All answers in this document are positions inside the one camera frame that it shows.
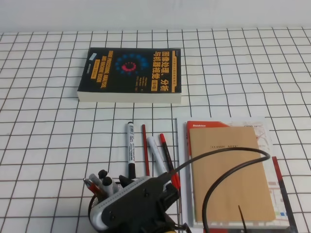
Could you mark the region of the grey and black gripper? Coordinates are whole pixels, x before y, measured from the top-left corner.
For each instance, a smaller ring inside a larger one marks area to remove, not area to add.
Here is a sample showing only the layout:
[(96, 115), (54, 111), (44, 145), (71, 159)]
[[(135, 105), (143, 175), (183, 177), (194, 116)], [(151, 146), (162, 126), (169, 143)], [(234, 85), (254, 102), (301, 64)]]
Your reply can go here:
[(90, 205), (90, 223), (99, 233), (168, 233), (178, 225), (166, 213), (179, 191), (161, 177), (119, 176), (123, 189)]

